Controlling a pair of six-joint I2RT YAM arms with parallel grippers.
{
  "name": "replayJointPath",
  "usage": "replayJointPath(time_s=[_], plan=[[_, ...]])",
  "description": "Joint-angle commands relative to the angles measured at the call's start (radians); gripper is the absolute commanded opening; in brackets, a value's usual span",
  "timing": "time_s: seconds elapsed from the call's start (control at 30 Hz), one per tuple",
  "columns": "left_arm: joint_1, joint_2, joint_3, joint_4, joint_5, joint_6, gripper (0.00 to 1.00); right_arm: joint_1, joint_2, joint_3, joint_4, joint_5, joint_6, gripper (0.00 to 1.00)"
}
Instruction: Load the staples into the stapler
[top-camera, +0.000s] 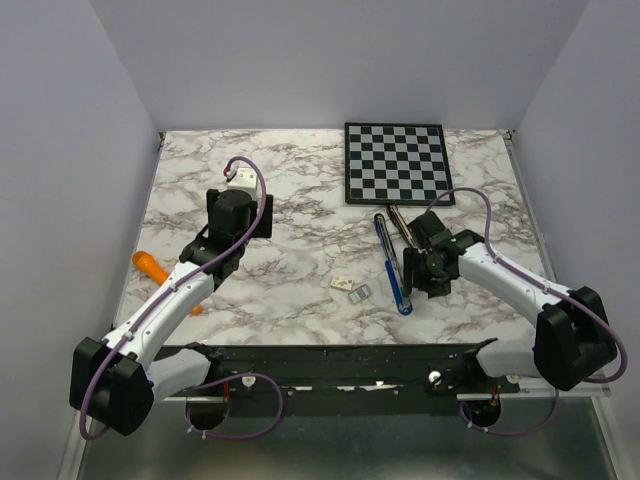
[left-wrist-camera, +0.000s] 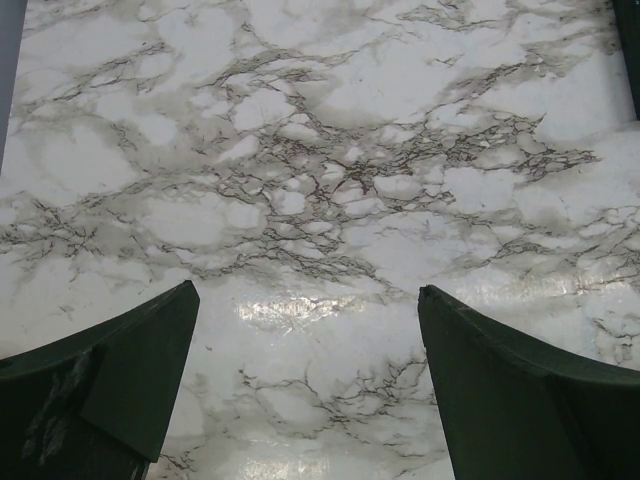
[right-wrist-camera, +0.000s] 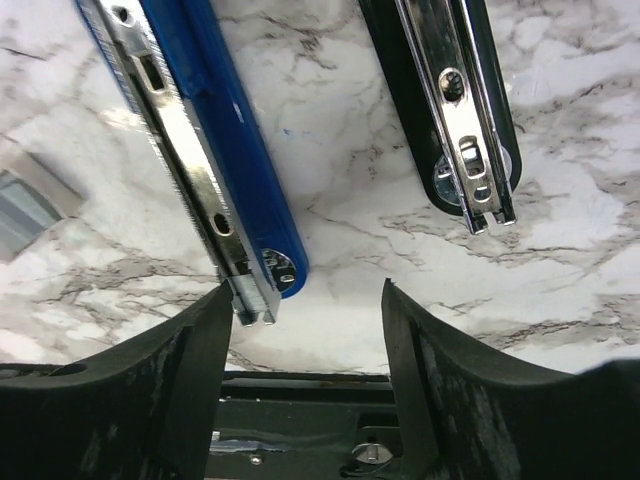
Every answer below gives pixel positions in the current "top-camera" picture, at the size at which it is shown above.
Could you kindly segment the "blue and black stapler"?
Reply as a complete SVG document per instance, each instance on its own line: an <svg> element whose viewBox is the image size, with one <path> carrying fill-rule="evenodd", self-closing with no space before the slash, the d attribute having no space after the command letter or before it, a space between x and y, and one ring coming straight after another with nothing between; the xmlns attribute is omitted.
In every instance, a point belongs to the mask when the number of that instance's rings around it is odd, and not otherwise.
<svg viewBox="0 0 640 480"><path fill-rule="evenodd" d="M385 256L385 268L396 308L401 315L408 316L412 313L413 306L410 299L403 291L397 255L393 248L392 240L386 227L386 220L383 214L377 213L374 215L374 226Z"/></svg>

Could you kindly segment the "staple tray with staples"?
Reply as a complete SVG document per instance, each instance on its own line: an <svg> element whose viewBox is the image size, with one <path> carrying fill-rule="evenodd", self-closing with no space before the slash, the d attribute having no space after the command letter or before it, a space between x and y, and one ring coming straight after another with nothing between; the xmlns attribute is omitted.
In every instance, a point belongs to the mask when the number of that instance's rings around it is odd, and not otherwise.
<svg viewBox="0 0 640 480"><path fill-rule="evenodd" d="M349 300L356 304L367 298L369 298L372 294L370 287L366 284L360 285L351 292L348 293Z"/></svg>

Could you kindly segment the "white staple box sleeve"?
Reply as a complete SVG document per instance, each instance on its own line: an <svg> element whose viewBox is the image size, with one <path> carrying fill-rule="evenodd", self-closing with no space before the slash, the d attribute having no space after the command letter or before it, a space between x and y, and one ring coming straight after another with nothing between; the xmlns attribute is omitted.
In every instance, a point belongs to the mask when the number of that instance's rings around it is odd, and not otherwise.
<svg viewBox="0 0 640 480"><path fill-rule="evenodd" d="M349 292L353 289L354 280L348 276L335 275L331 278L330 287Z"/></svg>

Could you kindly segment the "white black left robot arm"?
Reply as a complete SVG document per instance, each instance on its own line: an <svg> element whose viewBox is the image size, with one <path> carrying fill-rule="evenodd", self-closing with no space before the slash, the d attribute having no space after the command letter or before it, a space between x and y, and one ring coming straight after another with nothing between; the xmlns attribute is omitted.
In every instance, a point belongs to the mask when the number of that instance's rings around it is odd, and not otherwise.
<svg viewBox="0 0 640 480"><path fill-rule="evenodd" d="M167 357L167 339L192 309L234 273L247 244L272 234L272 195L261 200L242 190L209 190L208 222L185 246L168 278L149 300L100 340L83 339L72 358L70 405L127 436L152 406L182 390L214 393L223 383L221 356L192 342Z"/></svg>

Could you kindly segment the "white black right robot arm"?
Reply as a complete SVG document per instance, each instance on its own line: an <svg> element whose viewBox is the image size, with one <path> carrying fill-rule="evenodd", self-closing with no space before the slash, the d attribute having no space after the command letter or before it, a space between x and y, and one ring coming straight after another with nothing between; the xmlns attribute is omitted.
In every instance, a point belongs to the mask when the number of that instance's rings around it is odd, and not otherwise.
<svg viewBox="0 0 640 480"><path fill-rule="evenodd" d="M406 292L443 297L453 281L463 278L508 304L535 329L531 340L491 338L468 350L457 371L467 389L480 392L496 378L515 375L542 378L569 391L617 359L619 348L593 289L570 289L522 270L481 235L470 230L452 234L433 211L408 229L415 244L403 252Z"/></svg>

